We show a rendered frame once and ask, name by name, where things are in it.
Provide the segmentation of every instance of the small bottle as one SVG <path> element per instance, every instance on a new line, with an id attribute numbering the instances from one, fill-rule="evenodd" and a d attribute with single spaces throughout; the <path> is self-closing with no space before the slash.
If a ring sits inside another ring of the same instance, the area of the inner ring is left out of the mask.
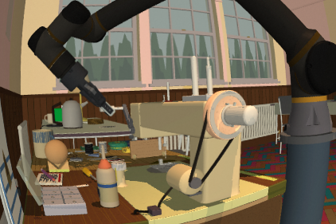
<path id="1" fill-rule="evenodd" d="M 102 146 L 101 155 L 102 159 L 96 171 L 100 205 L 103 207 L 117 207 L 119 205 L 119 194 L 115 179 L 115 170 L 105 158 L 104 146 Z"/>

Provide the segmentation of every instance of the patterned carpet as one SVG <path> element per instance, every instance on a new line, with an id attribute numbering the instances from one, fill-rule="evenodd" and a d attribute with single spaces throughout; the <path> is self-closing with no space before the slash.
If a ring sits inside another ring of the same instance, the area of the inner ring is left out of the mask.
<path id="1" fill-rule="evenodd" d="M 279 154 L 279 143 L 275 141 L 248 147 L 241 150 L 241 170 L 273 176 L 286 177 L 287 147 L 283 144 Z M 321 224 L 336 224 L 336 140 L 330 145 L 329 172 L 326 185 L 326 196 Z"/>

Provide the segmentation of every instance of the beige bottle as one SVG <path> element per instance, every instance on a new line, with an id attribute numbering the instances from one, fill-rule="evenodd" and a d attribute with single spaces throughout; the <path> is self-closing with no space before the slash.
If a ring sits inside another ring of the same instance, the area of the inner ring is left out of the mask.
<path id="1" fill-rule="evenodd" d="M 105 148 L 102 147 L 102 159 L 96 171 L 100 205 L 103 207 L 117 207 L 119 194 L 115 180 L 115 170 L 105 158 Z"/>

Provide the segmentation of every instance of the egg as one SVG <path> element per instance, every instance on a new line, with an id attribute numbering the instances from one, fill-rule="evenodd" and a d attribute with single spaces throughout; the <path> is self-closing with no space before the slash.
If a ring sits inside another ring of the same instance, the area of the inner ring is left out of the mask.
<path id="1" fill-rule="evenodd" d="M 51 140 L 45 145 L 45 156 L 54 164 L 61 164 L 68 158 L 68 149 L 60 140 Z"/>

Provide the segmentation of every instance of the kettle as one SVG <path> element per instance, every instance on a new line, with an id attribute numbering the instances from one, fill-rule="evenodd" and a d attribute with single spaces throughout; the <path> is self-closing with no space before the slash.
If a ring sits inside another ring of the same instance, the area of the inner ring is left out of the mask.
<path id="1" fill-rule="evenodd" d="M 79 104 L 75 100 L 67 100 L 62 106 L 62 124 L 63 128 L 82 128 L 83 116 L 81 108 L 88 104 L 85 101 Z"/>

